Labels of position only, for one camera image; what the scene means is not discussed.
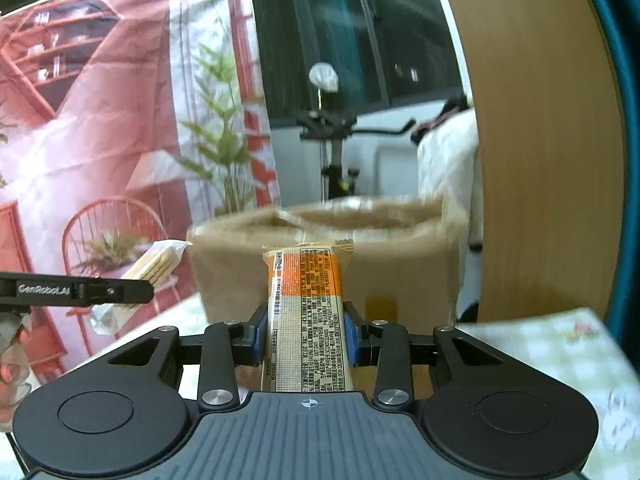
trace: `pink poster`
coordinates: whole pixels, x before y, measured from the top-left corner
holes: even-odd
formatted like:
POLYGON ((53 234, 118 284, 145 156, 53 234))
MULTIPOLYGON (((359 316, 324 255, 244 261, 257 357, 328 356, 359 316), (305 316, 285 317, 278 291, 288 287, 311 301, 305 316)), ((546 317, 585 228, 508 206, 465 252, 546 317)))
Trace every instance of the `pink poster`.
MULTIPOLYGON (((279 200, 251 0, 46 0, 0 20, 0 270, 118 277, 279 200)), ((194 294, 185 258, 125 327, 194 294)), ((114 341, 34 316, 51 380, 114 341)))

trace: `brown paper bag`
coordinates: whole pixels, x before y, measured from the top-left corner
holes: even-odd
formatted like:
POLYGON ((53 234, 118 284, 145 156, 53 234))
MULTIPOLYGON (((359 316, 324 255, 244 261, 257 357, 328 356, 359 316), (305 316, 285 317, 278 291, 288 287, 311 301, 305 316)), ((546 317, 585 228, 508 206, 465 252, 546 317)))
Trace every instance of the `brown paper bag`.
POLYGON ((454 320, 460 240, 468 219, 453 200, 349 198, 225 216, 191 229, 188 249, 209 322, 246 320, 267 298, 263 246, 351 239, 343 298, 367 320, 430 334, 454 320))

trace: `red shelf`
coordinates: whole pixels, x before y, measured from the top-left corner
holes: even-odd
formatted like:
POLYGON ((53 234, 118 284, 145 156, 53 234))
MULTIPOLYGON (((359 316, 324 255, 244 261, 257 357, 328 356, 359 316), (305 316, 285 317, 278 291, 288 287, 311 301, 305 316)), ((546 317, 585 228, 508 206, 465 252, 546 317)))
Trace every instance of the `red shelf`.
POLYGON ((73 48, 77 48, 80 46, 86 46, 91 44, 100 44, 104 38, 89 38, 84 41, 77 41, 73 43, 63 43, 55 48, 49 48, 47 50, 43 50, 42 52, 38 52, 36 54, 29 54, 28 56, 21 57, 20 59, 16 59, 14 63, 16 65, 20 65, 21 63, 25 63, 34 59, 40 59, 44 56, 52 56, 53 54, 57 54, 59 52, 66 52, 73 48))
POLYGON ((69 16, 68 18, 62 18, 61 20, 54 20, 53 22, 48 23, 39 23, 37 25, 33 25, 33 27, 25 28, 23 30, 19 30, 14 34, 15 38, 20 38, 21 36, 28 36, 30 34, 35 34, 37 32, 42 32, 52 27, 63 27, 68 23, 77 23, 77 22, 88 22, 91 20, 112 20, 117 21, 117 16, 113 16, 112 14, 105 14, 104 12, 92 12, 91 14, 86 14, 84 16, 69 16))
POLYGON ((50 120, 63 106, 75 79, 98 50, 104 38, 119 20, 116 12, 102 0, 51 0, 25 11, 20 27, 0 46, 0 66, 6 68, 20 92, 43 117, 50 120), (74 12, 86 12, 73 15, 74 12), (42 12, 50 12, 48 23, 33 23, 42 12), (50 44, 52 34, 59 34, 60 43, 34 54, 27 54, 34 45, 50 44), (73 41, 76 36, 86 40, 73 41), (54 58, 62 59, 61 68, 68 73, 45 81, 35 81, 36 70, 52 69, 54 58))
POLYGON ((38 81, 37 83, 34 83, 33 86, 35 86, 36 88, 42 88, 43 86, 47 86, 51 83, 55 83, 57 81, 64 81, 65 79, 69 79, 70 77, 77 77, 80 72, 82 72, 81 70, 73 70, 73 72, 69 72, 63 75, 59 75, 58 77, 52 77, 51 79, 47 79, 46 81, 38 81))

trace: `checkered tablecloth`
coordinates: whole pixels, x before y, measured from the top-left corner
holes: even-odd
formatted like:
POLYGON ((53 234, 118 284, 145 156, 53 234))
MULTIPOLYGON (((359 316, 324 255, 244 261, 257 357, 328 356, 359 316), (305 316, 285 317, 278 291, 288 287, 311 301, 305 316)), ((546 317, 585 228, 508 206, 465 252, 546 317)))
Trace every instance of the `checkered tablecloth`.
POLYGON ((530 319, 461 324, 460 330, 580 391, 596 408, 590 480, 640 480, 640 381, 588 308, 530 319))

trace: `barcode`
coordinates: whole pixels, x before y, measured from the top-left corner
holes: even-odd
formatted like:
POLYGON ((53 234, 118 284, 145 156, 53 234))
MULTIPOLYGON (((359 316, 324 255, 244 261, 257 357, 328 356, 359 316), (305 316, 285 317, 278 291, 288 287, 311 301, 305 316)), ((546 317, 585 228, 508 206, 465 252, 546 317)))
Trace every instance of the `barcode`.
POLYGON ((282 295, 282 278, 276 278, 276 293, 273 297, 273 314, 280 315, 280 299, 282 295))
POLYGON ((273 257, 273 270, 282 270, 282 251, 278 251, 273 257))

